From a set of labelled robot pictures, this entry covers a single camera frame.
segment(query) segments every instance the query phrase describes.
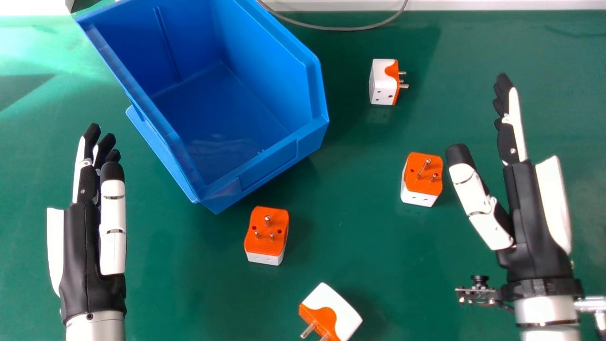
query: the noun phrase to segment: white wall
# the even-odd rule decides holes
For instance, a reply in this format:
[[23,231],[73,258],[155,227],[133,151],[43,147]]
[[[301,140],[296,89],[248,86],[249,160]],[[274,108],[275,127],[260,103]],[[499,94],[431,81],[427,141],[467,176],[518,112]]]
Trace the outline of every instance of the white wall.
[[[264,0],[279,11],[397,10],[403,0]],[[409,0],[407,10],[594,10],[606,0]]]

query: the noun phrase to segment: orange and white plug adapter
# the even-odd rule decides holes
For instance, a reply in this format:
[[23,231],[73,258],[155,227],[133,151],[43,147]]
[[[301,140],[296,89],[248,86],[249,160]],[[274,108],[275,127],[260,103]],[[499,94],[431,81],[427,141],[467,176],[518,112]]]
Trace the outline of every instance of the orange and white plug adapter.
[[280,265],[288,238],[288,211],[257,206],[250,215],[244,251],[249,262]]
[[405,71],[400,71],[396,59],[373,59],[368,81],[370,102],[383,106],[396,105],[400,89],[408,88],[408,84],[400,79],[405,74]]
[[299,305],[299,315],[308,324],[302,339],[316,331],[320,341],[347,341],[362,323],[362,317],[325,283]]
[[444,163],[437,155],[410,153],[402,171],[403,203],[432,207],[442,194]]

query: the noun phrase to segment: robot's left hand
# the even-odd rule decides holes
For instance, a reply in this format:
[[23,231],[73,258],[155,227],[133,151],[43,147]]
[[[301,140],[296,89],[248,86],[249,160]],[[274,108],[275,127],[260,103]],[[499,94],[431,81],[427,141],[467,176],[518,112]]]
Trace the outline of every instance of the robot's left hand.
[[116,138],[91,124],[80,137],[72,204],[47,209],[48,267],[63,324],[95,312],[126,314],[124,170]]

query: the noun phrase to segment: blue storage container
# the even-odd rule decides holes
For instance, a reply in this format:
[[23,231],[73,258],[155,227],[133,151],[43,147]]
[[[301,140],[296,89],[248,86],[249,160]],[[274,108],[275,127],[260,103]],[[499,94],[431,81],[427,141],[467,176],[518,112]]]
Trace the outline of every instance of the blue storage container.
[[319,61],[255,0],[123,0],[77,21],[137,130],[215,214],[320,147]]

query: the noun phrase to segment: green tabletop surface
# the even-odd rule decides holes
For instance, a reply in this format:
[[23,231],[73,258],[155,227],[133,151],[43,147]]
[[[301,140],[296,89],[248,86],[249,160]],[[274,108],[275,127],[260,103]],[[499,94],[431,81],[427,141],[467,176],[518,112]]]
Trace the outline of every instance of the green tabletop surface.
[[[292,14],[349,25],[388,15]],[[399,198],[410,152],[466,143],[507,205],[491,104],[500,72],[520,92],[532,160],[561,158],[575,274],[588,294],[606,294],[606,12],[408,12],[359,33],[288,27],[322,63],[324,143],[214,215],[187,200],[131,125],[127,97],[72,18],[0,18],[0,340],[64,338],[45,209],[69,205],[91,122],[117,136],[127,177],[128,341],[298,340],[298,306],[320,282],[364,319],[355,341],[518,339],[512,315],[457,302],[470,275],[500,286],[505,271],[448,177],[433,208]],[[408,72],[395,107],[369,103],[373,58]],[[279,267],[244,254],[257,205],[290,213]],[[593,327],[584,316],[585,340]]]

